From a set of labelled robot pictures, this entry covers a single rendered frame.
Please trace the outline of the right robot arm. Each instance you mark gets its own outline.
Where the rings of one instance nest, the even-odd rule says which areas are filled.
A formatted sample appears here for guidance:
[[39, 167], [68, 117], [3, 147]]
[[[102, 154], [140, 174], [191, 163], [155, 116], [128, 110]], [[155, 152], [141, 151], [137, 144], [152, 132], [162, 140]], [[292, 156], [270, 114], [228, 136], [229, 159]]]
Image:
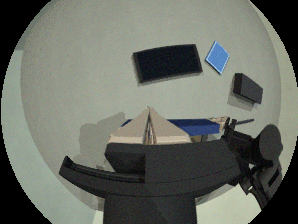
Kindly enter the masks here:
[[[234, 187], [238, 183], [240, 186], [242, 184], [241, 188], [244, 188], [246, 195], [252, 193], [256, 200], [258, 199], [262, 211], [282, 182], [282, 167], [278, 158], [283, 145], [279, 129], [269, 124], [256, 138], [234, 131], [229, 149], [231, 154], [235, 155], [241, 174], [227, 184]], [[250, 170], [249, 164], [255, 166]], [[252, 188], [248, 190], [251, 185]]]

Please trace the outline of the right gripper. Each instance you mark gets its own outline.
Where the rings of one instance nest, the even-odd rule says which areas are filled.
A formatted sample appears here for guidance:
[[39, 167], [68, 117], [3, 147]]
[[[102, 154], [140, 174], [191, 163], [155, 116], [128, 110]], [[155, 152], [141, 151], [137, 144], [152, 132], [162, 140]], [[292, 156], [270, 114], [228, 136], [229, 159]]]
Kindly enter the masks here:
[[[225, 119], [225, 121], [220, 121], [220, 120], [224, 120], [224, 119]], [[215, 118], [215, 119], [208, 119], [208, 120], [220, 124], [219, 132], [222, 132], [222, 130], [225, 129], [224, 134], [221, 136], [220, 139], [225, 139], [225, 141], [229, 147], [229, 144], [230, 144], [230, 141], [232, 139], [233, 132], [235, 129], [236, 120], [232, 119], [232, 121], [231, 121], [232, 123], [230, 123], [230, 125], [229, 125], [230, 117], [227, 117], [227, 116]], [[227, 122], [228, 122], [228, 125], [227, 125]]]

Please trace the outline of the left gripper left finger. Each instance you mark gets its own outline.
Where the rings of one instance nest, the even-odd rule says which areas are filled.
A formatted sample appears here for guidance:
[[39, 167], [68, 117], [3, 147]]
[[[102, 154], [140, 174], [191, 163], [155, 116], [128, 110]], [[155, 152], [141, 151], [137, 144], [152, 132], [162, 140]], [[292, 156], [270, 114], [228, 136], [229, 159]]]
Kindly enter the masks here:
[[108, 143], [141, 143], [142, 145], [149, 145], [149, 130], [150, 118], [149, 107], [147, 107], [141, 115], [113, 132]]

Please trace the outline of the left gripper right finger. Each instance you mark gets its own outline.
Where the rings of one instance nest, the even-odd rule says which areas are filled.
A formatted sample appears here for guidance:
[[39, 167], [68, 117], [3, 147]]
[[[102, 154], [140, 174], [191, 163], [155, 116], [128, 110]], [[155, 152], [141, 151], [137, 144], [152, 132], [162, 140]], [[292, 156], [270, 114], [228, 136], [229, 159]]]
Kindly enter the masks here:
[[192, 143], [187, 132], [161, 117], [152, 107], [150, 107], [150, 122], [151, 145]]

